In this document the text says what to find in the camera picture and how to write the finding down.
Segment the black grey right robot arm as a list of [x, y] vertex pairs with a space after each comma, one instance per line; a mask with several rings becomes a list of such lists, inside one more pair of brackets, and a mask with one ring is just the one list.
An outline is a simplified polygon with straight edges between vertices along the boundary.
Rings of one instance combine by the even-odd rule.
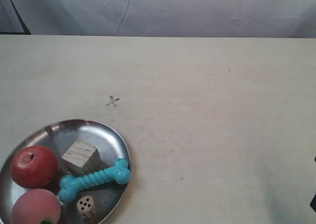
[[310, 207], [314, 210], [314, 212], [316, 212], [316, 194], [310, 202]]

